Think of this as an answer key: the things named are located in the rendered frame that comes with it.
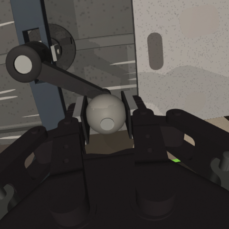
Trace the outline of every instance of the beige patch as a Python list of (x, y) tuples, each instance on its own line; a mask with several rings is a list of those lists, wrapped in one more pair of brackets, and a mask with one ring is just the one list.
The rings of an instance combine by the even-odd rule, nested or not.
[(193, 92), (186, 98), (184, 110), (193, 113), (201, 111), (205, 105), (206, 96), (201, 92)]
[(186, 9), (180, 15), (180, 26), (188, 38), (212, 34), (219, 28), (218, 11), (212, 5)]

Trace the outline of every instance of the white circular cap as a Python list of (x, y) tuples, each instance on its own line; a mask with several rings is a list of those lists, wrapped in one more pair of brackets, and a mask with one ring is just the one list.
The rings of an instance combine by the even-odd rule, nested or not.
[(14, 67), (19, 73), (27, 74), (32, 69), (32, 62), (27, 56), (20, 55), (15, 59)]
[(111, 118), (105, 118), (101, 121), (100, 126), (103, 130), (111, 130), (115, 122)]

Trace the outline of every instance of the sphere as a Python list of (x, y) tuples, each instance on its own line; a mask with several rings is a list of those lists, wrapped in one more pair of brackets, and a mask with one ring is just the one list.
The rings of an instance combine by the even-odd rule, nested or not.
[(88, 104), (86, 118), (96, 132), (112, 134), (125, 123), (125, 106), (122, 100), (114, 95), (98, 95)]

